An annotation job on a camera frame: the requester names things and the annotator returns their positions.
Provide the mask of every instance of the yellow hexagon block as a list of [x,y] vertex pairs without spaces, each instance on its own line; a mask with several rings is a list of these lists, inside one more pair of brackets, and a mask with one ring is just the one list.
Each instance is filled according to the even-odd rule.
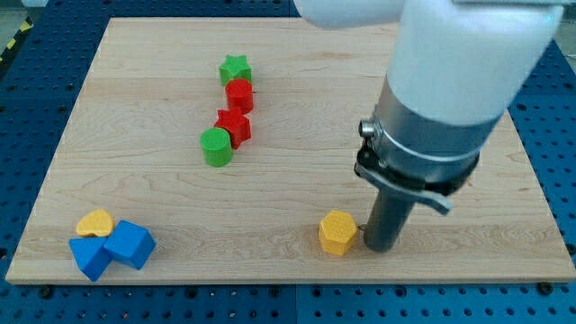
[[358,227],[352,215],[331,211],[320,221],[319,239],[322,249],[342,257],[354,245],[357,232]]
[[107,237],[114,230],[114,219],[103,209],[92,211],[76,225],[76,233],[83,237]]

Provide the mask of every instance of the yellow heart block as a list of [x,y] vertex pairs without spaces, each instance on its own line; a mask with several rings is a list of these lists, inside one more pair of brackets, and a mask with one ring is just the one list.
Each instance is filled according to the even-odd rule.
[[103,209],[92,211],[76,225],[76,233],[83,237],[107,237],[114,230],[114,219]]

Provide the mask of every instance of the yellow and black tape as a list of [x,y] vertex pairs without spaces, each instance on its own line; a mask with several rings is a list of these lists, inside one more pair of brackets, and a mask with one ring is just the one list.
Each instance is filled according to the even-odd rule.
[[16,34],[12,37],[10,41],[6,44],[6,48],[2,52],[0,56],[0,81],[4,78],[6,72],[14,62],[16,58],[16,54],[24,44],[24,41],[30,34],[32,30],[32,20],[30,17],[26,18],[26,20],[22,23]]

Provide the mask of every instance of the green star block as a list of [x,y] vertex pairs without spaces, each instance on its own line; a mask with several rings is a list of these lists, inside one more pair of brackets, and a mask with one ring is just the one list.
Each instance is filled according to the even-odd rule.
[[235,78],[243,78],[252,82],[252,68],[248,64],[246,55],[234,57],[226,56],[226,61],[220,65],[220,81],[225,86]]

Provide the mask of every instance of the red block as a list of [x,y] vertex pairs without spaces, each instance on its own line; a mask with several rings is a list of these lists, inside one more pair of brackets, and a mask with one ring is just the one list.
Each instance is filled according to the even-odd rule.
[[214,123],[214,127],[220,127],[228,131],[233,149],[238,149],[243,141],[248,140],[252,136],[250,133],[250,120],[242,115],[238,107],[229,111],[218,110],[218,120]]
[[239,107],[243,114],[250,113],[254,108],[254,96],[250,81],[238,78],[226,84],[228,109]]

